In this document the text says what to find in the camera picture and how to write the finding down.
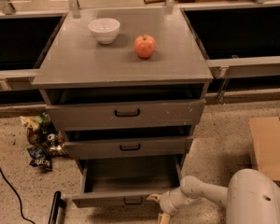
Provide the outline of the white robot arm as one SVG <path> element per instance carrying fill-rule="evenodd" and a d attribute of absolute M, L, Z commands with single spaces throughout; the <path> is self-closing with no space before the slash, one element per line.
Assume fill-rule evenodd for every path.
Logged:
<path fill-rule="evenodd" d="M 180 186 L 147 197 L 160 205 L 158 224 L 169 224 L 182 207 L 206 199 L 226 209 L 226 224 L 280 224 L 280 188 L 253 169 L 235 173 L 227 187 L 208 184 L 187 175 Z"/>

